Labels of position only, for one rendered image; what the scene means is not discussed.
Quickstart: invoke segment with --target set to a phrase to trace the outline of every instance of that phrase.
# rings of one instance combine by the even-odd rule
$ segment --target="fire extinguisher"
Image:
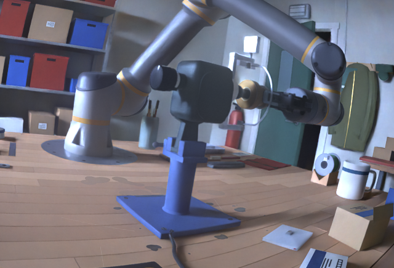
[[[238,124],[238,121],[244,121],[244,115],[242,114],[241,107],[236,103],[233,103],[233,105],[235,105],[235,110],[230,114],[228,124]],[[238,149],[240,140],[241,131],[233,131],[231,129],[227,131],[226,147]]]

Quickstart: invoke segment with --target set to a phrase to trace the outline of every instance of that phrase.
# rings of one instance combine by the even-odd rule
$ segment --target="mug handle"
[[[373,174],[374,178],[372,179],[372,185],[370,186],[369,190],[365,190],[365,193],[369,193],[370,191],[372,191],[372,188],[375,185],[375,180],[376,180],[376,172],[375,171],[370,171],[370,174]]]

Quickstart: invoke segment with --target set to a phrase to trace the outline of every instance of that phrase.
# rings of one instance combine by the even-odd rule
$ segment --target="blue storage bin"
[[[103,49],[108,24],[76,18],[70,25],[67,43]]]
[[[70,81],[70,92],[75,92],[76,91],[76,84],[78,83],[77,78],[72,78]]]
[[[29,57],[10,55],[10,64],[8,66],[6,84],[14,86],[26,86],[29,63]]]

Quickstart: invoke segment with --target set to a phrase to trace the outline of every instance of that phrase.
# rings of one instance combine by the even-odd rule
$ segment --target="green door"
[[[303,25],[315,32],[314,21]],[[289,87],[310,90],[312,71],[273,42],[270,43],[267,69],[274,91],[284,92]],[[287,122],[281,111],[270,109],[259,125],[254,154],[297,166],[304,126]]]

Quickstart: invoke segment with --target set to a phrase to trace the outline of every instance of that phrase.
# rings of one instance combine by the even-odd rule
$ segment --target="roll of tape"
[[[330,173],[338,171],[340,168],[340,160],[336,154],[321,154],[316,159],[315,171],[320,176],[327,176]]]

